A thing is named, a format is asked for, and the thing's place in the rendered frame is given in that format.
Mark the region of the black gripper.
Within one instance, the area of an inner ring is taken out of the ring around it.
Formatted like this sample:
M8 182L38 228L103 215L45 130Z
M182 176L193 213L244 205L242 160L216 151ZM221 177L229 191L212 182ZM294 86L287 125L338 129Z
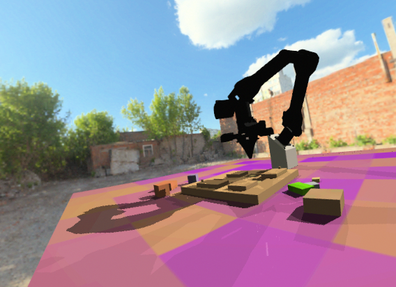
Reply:
M238 127L238 134L234 134L233 132L226 133L226 134L222 134L220 138L221 138L221 143L233 141L234 139L236 139L237 140L236 143L239 143L243 147L244 151L248 155L248 158L250 159L250 158L252 158L254 145L255 145L257 139L260 139L260 138L258 138L258 135L247 136L246 134L242 134L241 126L243 123L243 119L244 120L247 119L247 122L252 122L253 116L252 116L252 114L237 116L236 123L237 123L237 127ZM272 135L272 134L274 134L274 131L271 127L267 127L266 130L260 131L260 137L268 136L268 135ZM249 139L246 139L246 137L249 137Z

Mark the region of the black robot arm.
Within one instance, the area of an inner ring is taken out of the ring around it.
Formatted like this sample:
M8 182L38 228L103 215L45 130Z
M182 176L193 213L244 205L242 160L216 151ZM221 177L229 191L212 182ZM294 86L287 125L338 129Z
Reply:
M234 84L233 91L227 96L228 100L215 101L213 107L215 118L230 118L234 116L234 113L236 117L251 114L250 104L254 102L253 97L258 94L261 86L289 63L292 63L296 71L296 79L290 107L287 111L283 111L282 125L284 129L279 136L275 136L282 145L290 146L292 138L294 136L299 137L302 134L303 117L301 109L309 78L315 72L318 62L319 56L316 52L310 52L306 49L300 49L299 51L281 50L277 56L253 75ZM239 99L235 96L238 96ZM253 118L252 122L243 119L242 134L245 133L247 136L260 135L260 131L266 130L266 121L257 122L255 119Z

